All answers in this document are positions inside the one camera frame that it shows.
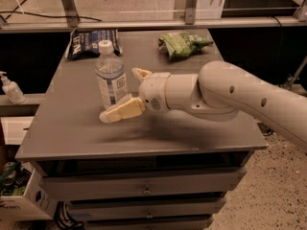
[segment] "gray tabletop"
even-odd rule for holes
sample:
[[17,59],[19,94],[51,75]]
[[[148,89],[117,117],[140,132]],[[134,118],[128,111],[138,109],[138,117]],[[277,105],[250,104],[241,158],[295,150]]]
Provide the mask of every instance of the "gray tabletop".
[[[210,37],[207,30],[195,32]],[[130,92],[136,92],[138,87],[132,67],[198,73],[206,62],[222,59],[213,44],[197,55],[170,61],[158,50],[157,39],[162,33],[119,34]],[[61,61],[16,159],[90,159],[266,147],[256,121],[241,112],[234,120],[222,123],[197,119],[181,111],[163,114],[146,111],[140,117],[112,125],[101,123],[103,104],[94,72],[95,60]]]

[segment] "pump dispenser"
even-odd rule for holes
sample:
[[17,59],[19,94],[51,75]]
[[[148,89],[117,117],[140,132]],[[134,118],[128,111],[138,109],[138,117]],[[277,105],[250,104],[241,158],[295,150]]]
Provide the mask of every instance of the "pump dispenser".
[[10,101],[13,104],[23,103],[26,100],[26,98],[23,95],[21,89],[19,88],[16,82],[9,80],[8,77],[4,76],[5,74],[7,73],[0,71],[1,81],[3,83],[2,89],[4,93],[7,95],[7,97],[10,99]]

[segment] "drawer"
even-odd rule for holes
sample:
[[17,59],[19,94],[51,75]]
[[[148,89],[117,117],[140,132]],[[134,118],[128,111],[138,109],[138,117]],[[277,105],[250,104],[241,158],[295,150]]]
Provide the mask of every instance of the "drawer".
[[98,221],[85,224],[86,230],[202,230],[212,223],[209,216]]
[[246,173],[241,168],[46,177],[39,186],[59,201],[226,192]]
[[173,216],[213,215],[225,204],[223,197],[201,195],[178,198],[139,197],[130,201],[105,200],[103,203],[84,203],[68,205],[67,211],[78,221],[106,219],[155,219]]

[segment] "water bottle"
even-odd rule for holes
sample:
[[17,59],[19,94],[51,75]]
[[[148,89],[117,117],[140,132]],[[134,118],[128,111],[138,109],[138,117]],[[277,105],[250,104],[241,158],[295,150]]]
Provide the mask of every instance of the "water bottle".
[[114,54],[113,44],[109,40],[99,42],[100,56],[95,71],[105,109],[128,94],[124,63]]

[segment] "bottle label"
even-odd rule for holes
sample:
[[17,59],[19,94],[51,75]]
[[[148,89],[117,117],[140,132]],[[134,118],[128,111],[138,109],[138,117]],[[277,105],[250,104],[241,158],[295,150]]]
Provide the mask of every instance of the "bottle label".
[[128,93],[127,78],[124,71],[114,79],[107,79],[99,74],[97,79],[105,108],[116,104]]

